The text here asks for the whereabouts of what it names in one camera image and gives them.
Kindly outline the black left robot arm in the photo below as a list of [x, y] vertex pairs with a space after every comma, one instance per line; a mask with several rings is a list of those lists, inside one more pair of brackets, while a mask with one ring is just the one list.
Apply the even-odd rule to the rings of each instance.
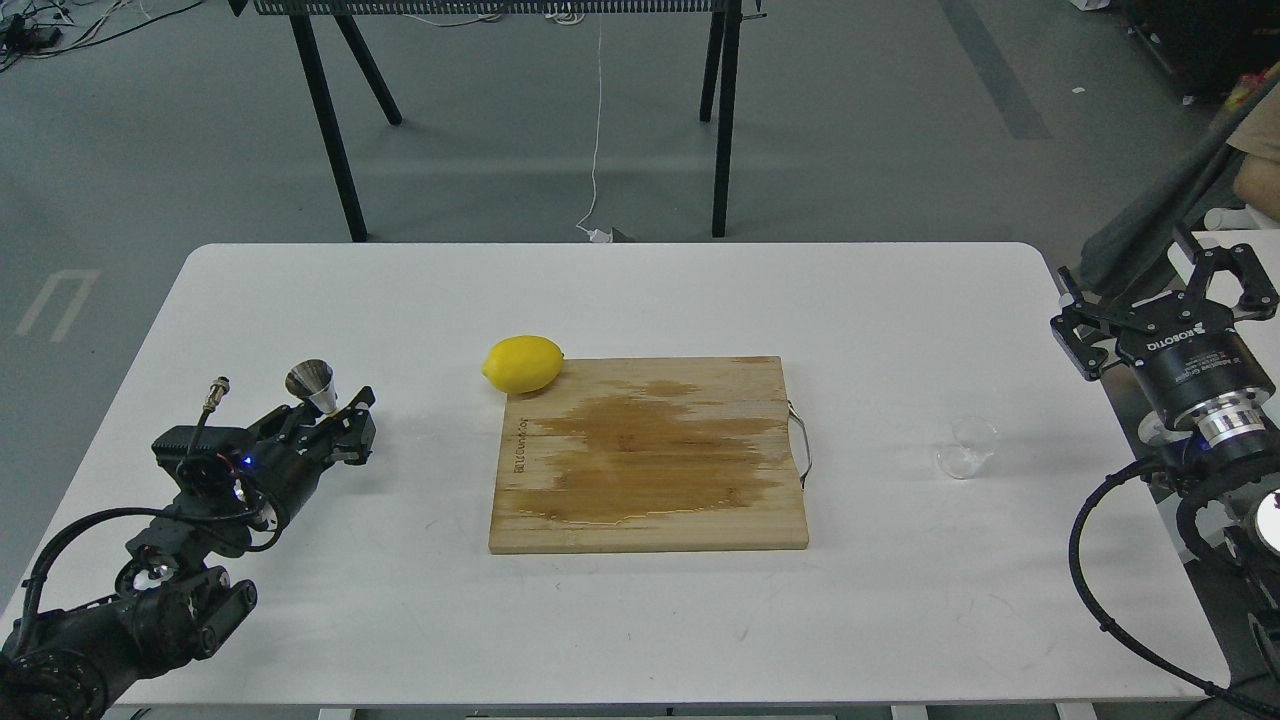
[[[251, 580], [233, 582], [212, 555], [238, 559], [271, 548], [338, 462], [372, 451], [376, 396], [361, 388], [337, 402], [326, 365], [307, 361], [285, 378], [296, 405], [256, 423], [212, 427], [229, 389], [215, 379], [193, 425], [157, 437], [157, 465], [178, 493], [164, 509], [92, 512], [59, 530], [24, 580], [20, 616], [3, 644], [5, 719], [101, 719], [137, 682], [212, 657], [255, 610]], [[50, 571], [73, 541], [118, 518], [147, 518], [127, 543], [114, 591], [73, 609], [42, 610]]]

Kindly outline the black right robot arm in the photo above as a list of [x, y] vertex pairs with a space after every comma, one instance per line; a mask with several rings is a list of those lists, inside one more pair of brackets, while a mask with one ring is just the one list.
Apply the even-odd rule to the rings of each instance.
[[1142, 437], [1152, 452], [1107, 475], [1078, 511], [1068, 539], [1071, 582], [1100, 629], [1134, 655], [1257, 719], [1277, 706], [1221, 687], [1164, 659], [1124, 630], [1089, 588], [1082, 537], [1114, 489], [1140, 479], [1178, 498], [1174, 524], [1202, 568], [1244, 582], [1256, 597], [1248, 623], [1270, 676], [1277, 675], [1277, 419], [1272, 380], [1238, 329], [1277, 313], [1277, 290], [1247, 243], [1202, 245], [1184, 225], [1178, 246], [1190, 274], [1180, 290], [1132, 304], [1089, 301], [1071, 272], [1050, 328], [1085, 380], [1126, 368], [1149, 405]]

